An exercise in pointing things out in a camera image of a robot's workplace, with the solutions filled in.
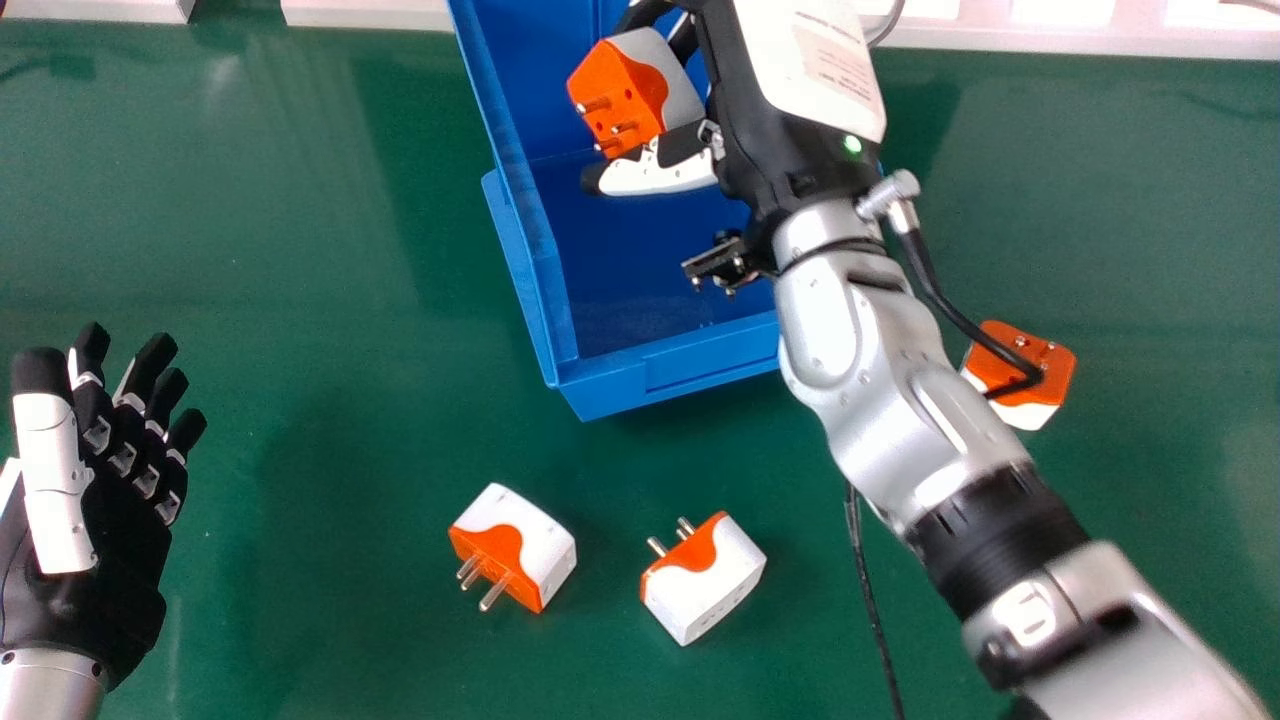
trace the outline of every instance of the orange and white plug adapter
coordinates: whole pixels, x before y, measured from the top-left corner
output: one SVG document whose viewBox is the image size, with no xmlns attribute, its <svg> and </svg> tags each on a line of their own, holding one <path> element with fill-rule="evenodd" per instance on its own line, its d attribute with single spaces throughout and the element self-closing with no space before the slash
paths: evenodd
<svg viewBox="0 0 1280 720">
<path fill-rule="evenodd" d="M 605 37 L 570 76 L 568 96 L 613 160 L 654 137 L 707 117 L 667 38 L 652 27 Z"/>
<path fill-rule="evenodd" d="M 457 577 L 463 592 L 481 577 L 493 583 L 480 600 L 481 612 L 503 592 L 541 612 L 577 565 L 573 536 L 498 483 L 484 488 L 454 520 L 449 542 L 462 560 Z"/>
<path fill-rule="evenodd" d="M 1038 338 L 997 320 L 982 324 L 983 332 L 1018 352 L 1044 373 L 1044 380 L 991 401 L 992 410 L 1006 424 L 1023 430 L 1038 430 L 1066 401 L 1075 374 L 1075 354 L 1056 342 Z M 1021 379 L 1021 373 L 980 345 L 973 345 L 960 375 L 979 392 Z"/>
<path fill-rule="evenodd" d="M 701 527 L 676 520 L 680 544 L 668 551 L 658 538 L 658 560 L 640 578 L 640 600 L 685 647 L 703 637 L 760 582 L 764 553 L 721 510 Z"/>
</svg>

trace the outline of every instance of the blue plastic box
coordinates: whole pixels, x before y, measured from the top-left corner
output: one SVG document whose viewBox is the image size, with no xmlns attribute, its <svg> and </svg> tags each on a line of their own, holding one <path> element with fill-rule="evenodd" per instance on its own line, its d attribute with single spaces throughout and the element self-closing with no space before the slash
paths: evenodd
<svg viewBox="0 0 1280 720">
<path fill-rule="evenodd" d="M 728 300 L 695 293 L 680 269 L 742 227 L 745 205 L 716 188 L 602 199 L 579 186 L 598 156 L 564 82 L 626 0 L 449 5 L 497 163 L 485 199 L 548 387 L 591 420 L 776 369 L 768 283 Z"/>
</svg>

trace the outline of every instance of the white label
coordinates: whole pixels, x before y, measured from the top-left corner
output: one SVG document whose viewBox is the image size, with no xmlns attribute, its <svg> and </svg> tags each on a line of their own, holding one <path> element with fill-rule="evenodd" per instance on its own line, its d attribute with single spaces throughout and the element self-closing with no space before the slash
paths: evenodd
<svg viewBox="0 0 1280 720">
<path fill-rule="evenodd" d="M 884 104 L 850 0 L 733 0 L 771 105 L 879 142 Z"/>
</svg>

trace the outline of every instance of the robotic hand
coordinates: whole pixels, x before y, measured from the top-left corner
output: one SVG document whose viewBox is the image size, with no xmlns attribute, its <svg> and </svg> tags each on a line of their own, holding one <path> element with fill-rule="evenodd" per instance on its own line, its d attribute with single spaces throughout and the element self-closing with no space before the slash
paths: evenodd
<svg viewBox="0 0 1280 720">
<path fill-rule="evenodd" d="M 676 8 L 677 31 L 655 38 L 648 26 Z M 746 231 L 721 233 L 684 263 L 686 277 L 727 293 L 773 278 L 787 387 L 822 421 L 851 495 L 920 560 L 989 684 L 1018 696 L 1019 716 L 1270 717 L 1119 548 L 1089 538 L 992 407 L 1043 374 L 938 288 L 919 184 L 877 169 L 884 109 L 851 8 L 632 3 L 570 79 L 607 158 L 584 172 L 584 187 L 643 195 L 713 178 L 746 204 Z M 671 88 L 690 26 L 710 78 L 705 113 Z M 622 110 L 632 119 L 596 119 Z M 980 392 L 950 364 L 937 322 L 886 252 L 882 220 L 925 299 L 1009 365 L 1006 384 Z"/>
<path fill-rule="evenodd" d="M 156 642 L 157 585 L 187 498 L 198 410 L 156 334 L 114 398 L 110 337 L 90 324 L 64 356 L 13 359 L 18 457 L 0 473 L 0 720 L 88 720 Z"/>
</svg>

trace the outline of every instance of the green tabletop surface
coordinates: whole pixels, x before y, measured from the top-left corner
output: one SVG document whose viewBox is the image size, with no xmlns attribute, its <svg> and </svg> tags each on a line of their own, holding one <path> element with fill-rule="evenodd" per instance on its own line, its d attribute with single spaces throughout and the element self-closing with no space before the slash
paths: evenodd
<svg viewBox="0 0 1280 720">
<path fill-rule="evenodd" d="M 877 67 L 955 302 L 1079 355 L 1025 436 L 1044 477 L 1280 708 L 1276 65 Z M 769 374 L 580 423 L 492 167 L 452 36 L 291 29 L 265 0 L 0 22 L 0 357 L 96 319 L 119 373 L 165 329 L 210 419 L 164 632 L 102 717 L 888 717 L 817 420 Z M 543 615 L 458 591 L 445 529 L 489 482 L 577 539 Z M 768 568 L 680 648 L 637 597 L 644 539 L 721 509 Z M 996 716 L 913 556 L 867 544 L 909 717 Z"/>
</svg>

